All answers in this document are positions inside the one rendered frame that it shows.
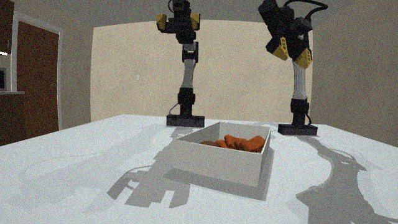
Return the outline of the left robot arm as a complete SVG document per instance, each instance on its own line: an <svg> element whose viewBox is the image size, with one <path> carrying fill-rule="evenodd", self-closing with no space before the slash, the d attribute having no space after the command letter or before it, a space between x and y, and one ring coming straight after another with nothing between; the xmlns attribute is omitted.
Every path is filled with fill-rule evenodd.
<svg viewBox="0 0 398 224"><path fill-rule="evenodd" d="M294 19L294 10L289 6L278 7L275 0L264 0L259 6L258 11L263 18L271 36L280 27L285 27L283 33L298 37L309 46L308 32L312 30L309 17L297 17ZM289 129L318 129L313 125L305 125L305 114L308 114L309 103L307 103L307 93L305 89L305 69L293 61L295 52L289 55L294 66L294 93L290 103L291 113L293 113L292 124L279 124L281 128Z"/></svg>

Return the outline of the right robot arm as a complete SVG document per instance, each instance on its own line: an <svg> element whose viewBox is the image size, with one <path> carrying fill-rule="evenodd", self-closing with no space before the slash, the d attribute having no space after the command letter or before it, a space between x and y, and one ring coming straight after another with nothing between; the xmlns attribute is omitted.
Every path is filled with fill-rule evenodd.
<svg viewBox="0 0 398 224"><path fill-rule="evenodd" d="M174 17L180 15L190 15L190 3L185 0L172 0ZM196 40L196 32L188 32L186 35L177 35L176 39L182 48L182 62L185 65L183 83L179 90L178 104L180 104L180 115L168 114L166 118L177 119L205 119L204 116L192 116L192 105L195 102L195 94L193 93L193 71L196 63L198 63L198 42ZM192 40L193 39L193 40ZM192 45L193 44L193 45ZM196 51L197 48L197 51ZM188 52L193 51L193 52Z"/></svg>

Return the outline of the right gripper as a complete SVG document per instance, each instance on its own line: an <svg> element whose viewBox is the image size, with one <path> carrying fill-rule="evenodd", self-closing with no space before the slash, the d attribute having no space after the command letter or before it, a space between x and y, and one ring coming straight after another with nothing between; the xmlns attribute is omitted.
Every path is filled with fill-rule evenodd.
<svg viewBox="0 0 398 224"><path fill-rule="evenodd" d="M179 18L169 18L168 22L166 20L166 14L157 14L156 24L161 33L186 35L193 30L200 30L200 14L180 15Z"/></svg>

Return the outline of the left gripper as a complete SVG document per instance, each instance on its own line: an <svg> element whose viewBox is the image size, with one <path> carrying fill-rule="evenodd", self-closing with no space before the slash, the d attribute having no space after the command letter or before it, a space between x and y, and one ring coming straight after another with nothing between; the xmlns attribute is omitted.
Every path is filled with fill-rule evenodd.
<svg viewBox="0 0 398 224"><path fill-rule="evenodd" d="M283 33L284 30L285 27L280 27L273 32L271 40L266 45L267 51L285 61L289 57L288 54L293 55L295 52L293 61L306 69L313 61L312 51L303 40L288 35L287 32Z"/></svg>

